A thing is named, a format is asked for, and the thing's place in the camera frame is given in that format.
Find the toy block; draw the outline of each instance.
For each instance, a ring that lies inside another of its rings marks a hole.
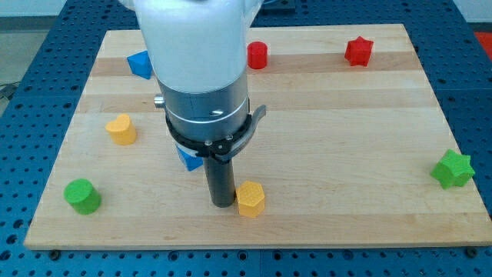
[[[127,114],[121,114],[116,120],[108,122],[106,131],[117,145],[130,145],[137,139],[137,131]]]
[[[152,74],[152,64],[148,57],[148,52],[143,51],[126,58],[130,65],[131,73],[142,78],[150,79]]]
[[[248,45],[248,65],[252,69],[262,69],[268,63],[268,47],[263,42]]]
[[[373,44],[374,42],[359,36],[357,39],[348,42],[345,58],[350,62],[351,66],[367,66],[371,58]]]
[[[440,182],[443,189],[448,189],[453,185],[464,186],[475,171],[471,168],[469,155],[460,155],[448,149],[430,175]]]
[[[65,201],[81,215],[95,212],[101,205],[101,195],[87,179],[70,182],[63,191]]]
[[[264,193],[260,183],[246,181],[236,189],[239,214],[256,218],[264,210]]]
[[[189,172],[203,165],[203,159],[201,157],[188,154],[186,151],[179,148],[178,145],[176,145],[176,149],[178,150],[179,159],[183,162],[183,165],[186,166],[186,169]]]

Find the blue pegboard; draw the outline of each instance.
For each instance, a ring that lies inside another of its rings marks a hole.
[[[254,26],[403,23],[492,212],[492,64],[451,0],[297,0]],[[0,118],[3,276],[491,276],[492,248],[70,252],[22,242],[107,30],[135,29],[115,0],[68,0]]]

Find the red star block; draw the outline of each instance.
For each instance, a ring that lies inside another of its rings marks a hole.
[[[359,36],[357,39],[348,42],[345,58],[351,63],[351,66],[367,66],[369,58],[371,58],[373,44],[373,41]]]

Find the red cylinder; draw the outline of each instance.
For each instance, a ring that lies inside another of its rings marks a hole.
[[[268,47],[263,42],[248,45],[248,65],[252,69],[262,69],[268,63]]]

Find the green cylinder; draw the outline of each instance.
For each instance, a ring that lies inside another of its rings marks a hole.
[[[101,204],[101,195],[87,179],[70,182],[63,196],[65,201],[81,215],[95,212]]]

